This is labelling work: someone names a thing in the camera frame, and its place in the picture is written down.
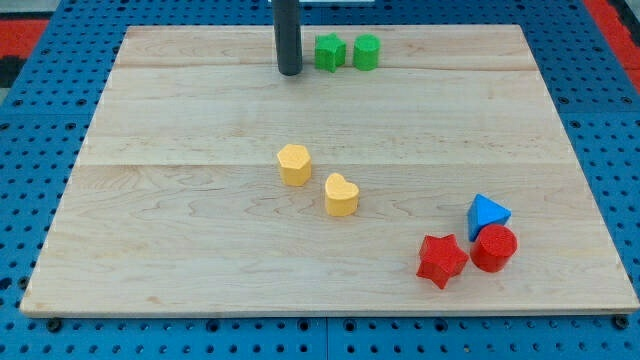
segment blue block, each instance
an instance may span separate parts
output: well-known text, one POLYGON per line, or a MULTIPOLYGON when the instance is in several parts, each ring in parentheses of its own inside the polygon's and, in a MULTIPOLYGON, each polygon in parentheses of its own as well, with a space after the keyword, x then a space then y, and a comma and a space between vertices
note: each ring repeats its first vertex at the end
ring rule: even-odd
POLYGON ((511 210, 496 203, 488 197, 477 194, 467 212, 469 224, 469 241, 476 241, 478 233, 489 224, 504 225, 511 217, 511 210))

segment red star-shaped block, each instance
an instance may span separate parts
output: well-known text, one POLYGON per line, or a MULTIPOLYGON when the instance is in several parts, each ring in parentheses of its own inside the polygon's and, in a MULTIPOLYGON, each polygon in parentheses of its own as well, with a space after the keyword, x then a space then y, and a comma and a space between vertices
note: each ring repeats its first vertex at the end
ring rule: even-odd
POLYGON ((460 274, 469 255, 458 247, 453 234, 443 238, 425 236, 420 248, 420 268, 416 275, 431 279, 440 289, 450 278, 460 274))

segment green block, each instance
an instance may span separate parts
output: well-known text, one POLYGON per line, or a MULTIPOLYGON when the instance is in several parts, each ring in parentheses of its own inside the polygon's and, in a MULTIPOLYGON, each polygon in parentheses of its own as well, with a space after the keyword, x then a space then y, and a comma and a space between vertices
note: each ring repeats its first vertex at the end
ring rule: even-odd
POLYGON ((353 45, 353 66, 362 71, 378 67, 380 55, 380 39, 371 34, 360 35, 353 45))
POLYGON ((336 72, 345 63, 347 43, 335 33, 316 36, 316 69, 336 72))

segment blue pegboard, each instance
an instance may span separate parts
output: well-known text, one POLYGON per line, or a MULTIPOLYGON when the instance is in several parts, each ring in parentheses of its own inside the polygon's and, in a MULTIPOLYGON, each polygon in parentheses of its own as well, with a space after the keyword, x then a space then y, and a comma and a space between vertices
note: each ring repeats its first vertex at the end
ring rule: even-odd
MULTIPOLYGON (((0 358, 640 358, 640 316, 32 320, 17 309, 128 25, 271 23, 266 0, 63 0, 0 108, 0 358)), ((640 98, 573 0, 378 0, 305 24, 519 24, 636 291, 640 98)))

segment red surface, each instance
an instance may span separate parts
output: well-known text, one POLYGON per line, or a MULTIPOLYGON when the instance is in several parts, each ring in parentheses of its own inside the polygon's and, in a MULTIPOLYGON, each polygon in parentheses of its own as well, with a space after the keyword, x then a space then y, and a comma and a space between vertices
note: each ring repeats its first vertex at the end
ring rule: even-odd
POLYGON ((420 247, 420 268, 416 275, 431 279, 440 289, 450 278, 459 275, 469 256, 458 247, 456 236, 425 236, 420 247))
POLYGON ((0 58, 28 58, 48 23, 49 20, 0 21, 0 58))
POLYGON ((471 246, 471 261, 481 270, 498 272, 517 249, 518 240, 511 230, 502 225, 487 225, 471 246))
POLYGON ((584 0, 591 16, 607 39, 609 46, 618 57, 622 67, 627 71, 637 91, 640 91, 640 48, 638 48, 631 34, 620 22, 618 11, 607 0, 584 0))

